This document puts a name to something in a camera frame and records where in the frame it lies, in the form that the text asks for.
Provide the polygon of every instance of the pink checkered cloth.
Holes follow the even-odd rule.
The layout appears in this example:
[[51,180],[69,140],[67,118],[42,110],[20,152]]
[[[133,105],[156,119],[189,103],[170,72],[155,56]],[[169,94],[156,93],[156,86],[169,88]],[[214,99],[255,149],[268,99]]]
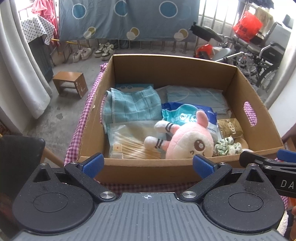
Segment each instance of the pink checkered cloth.
[[[79,153],[79,147],[80,142],[82,139],[82,133],[86,125],[88,114],[91,110],[91,104],[93,102],[97,87],[101,81],[101,78],[103,76],[103,73],[107,67],[106,64],[101,65],[101,71],[94,82],[94,85],[86,99],[84,110],[81,114],[81,117],[79,119],[76,131],[74,132],[74,135],[72,137],[72,141],[68,147],[66,158],[65,158],[65,165],[72,161],[77,161],[78,159],[78,153]],[[249,122],[252,126],[255,126],[257,124],[257,117],[256,114],[251,107],[251,105],[246,102],[244,104],[244,110],[245,113],[249,119]],[[196,183],[180,183],[180,184],[157,184],[157,185],[131,185],[131,184],[113,184],[113,183],[102,183],[103,186],[106,188],[112,190],[116,194],[120,195],[123,192],[175,192],[177,194],[180,194],[184,190],[192,187]],[[281,196],[283,199],[283,202],[285,204],[285,208],[287,208],[288,205],[288,198]]]
[[66,153],[66,158],[65,158],[65,165],[72,162],[72,161],[77,161],[78,160],[78,153],[79,153],[79,147],[80,147],[80,142],[82,139],[82,134],[86,125],[87,117],[89,115],[89,112],[91,110],[91,104],[94,100],[94,96],[96,94],[96,90],[98,88],[98,85],[101,81],[101,78],[103,76],[103,73],[107,67],[107,63],[102,64],[101,66],[100,73],[98,77],[96,78],[96,81],[94,82],[94,85],[88,94],[88,97],[85,101],[85,107],[83,109],[83,112],[80,116],[77,128],[74,132],[74,135],[72,137],[71,143],[68,147],[67,153]]

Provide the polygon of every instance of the blue circle pattern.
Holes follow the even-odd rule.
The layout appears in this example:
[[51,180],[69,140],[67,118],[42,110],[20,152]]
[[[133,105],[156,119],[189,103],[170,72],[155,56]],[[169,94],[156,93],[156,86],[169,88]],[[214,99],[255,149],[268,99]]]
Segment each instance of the blue circle pattern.
[[75,18],[82,18],[85,16],[86,9],[83,5],[77,4],[73,6],[73,15]]
[[176,5],[171,2],[163,2],[160,6],[160,12],[167,18],[171,18],[176,15]]
[[124,17],[128,12],[127,12],[127,6],[125,1],[118,1],[115,5],[115,12]]

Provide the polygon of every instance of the cardboard box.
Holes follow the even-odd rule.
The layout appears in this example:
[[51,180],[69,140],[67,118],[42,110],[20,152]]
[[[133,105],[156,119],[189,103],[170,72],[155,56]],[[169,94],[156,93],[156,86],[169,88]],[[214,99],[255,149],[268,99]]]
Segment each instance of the cardboard box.
[[286,150],[294,151],[294,152],[296,152],[295,145],[296,145],[296,136],[289,137],[288,140],[286,140],[284,143],[284,147]]
[[[114,55],[98,86],[93,108],[88,116],[79,161],[96,152],[108,155],[108,138],[100,124],[100,108],[105,91],[115,83],[152,83],[154,88],[181,85],[214,88],[223,94],[232,111],[232,118],[239,121],[249,148],[258,155],[275,156],[283,148],[276,127],[262,101],[250,83],[232,65],[196,58],[165,55]],[[258,122],[250,126],[243,110],[248,101],[256,112]],[[239,155],[209,158],[215,163],[228,162],[239,167]],[[192,159],[130,160],[105,158],[103,170],[96,179],[104,183],[165,184],[199,181],[193,171]]]

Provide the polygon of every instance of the concrete floor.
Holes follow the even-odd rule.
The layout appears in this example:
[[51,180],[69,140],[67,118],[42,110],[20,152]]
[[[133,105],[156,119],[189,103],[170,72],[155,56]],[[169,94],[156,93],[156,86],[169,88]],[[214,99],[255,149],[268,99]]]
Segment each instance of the concrete floor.
[[[188,50],[186,54],[182,54],[182,46],[176,48],[176,53],[171,52],[171,46],[167,46],[164,52],[160,51],[160,46],[154,46],[154,50],[149,50],[149,45],[143,46],[143,48],[144,49],[142,50],[139,50],[138,47],[132,49],[119,49],[115,50],[115,53],[174,54],[187,57],[192,57],[193,55],[192,50]],[[101,61],[100,58],[90,56],[87,60],[80,60],[77,63],[72,63],[71,57],[72,56],[70,56],[67,63],[59,64],[54,67],[54,74],[57,74],[59,71],[82,72],[88,90],[90,91],[98,73],[100,72],[100,65],[104,62]],[[43,138],[48,149],[64,160],[67,148],[71,142],[89,92],[80,99],[75,89],[67,89],[63,94],[58,95],[52,80],[49,82],[49,85],[53,91],[50,104],[44,114],[32,123],[27,135]],[[49,163],[52,167],[57,167],[53,163]]]

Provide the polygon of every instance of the blue curtain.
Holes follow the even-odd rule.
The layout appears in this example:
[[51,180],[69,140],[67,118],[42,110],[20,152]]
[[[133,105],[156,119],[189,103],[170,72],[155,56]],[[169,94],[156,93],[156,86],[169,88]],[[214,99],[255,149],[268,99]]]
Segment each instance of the blue curtain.
[[199,0],[60,0],[60,39],[195,42]]

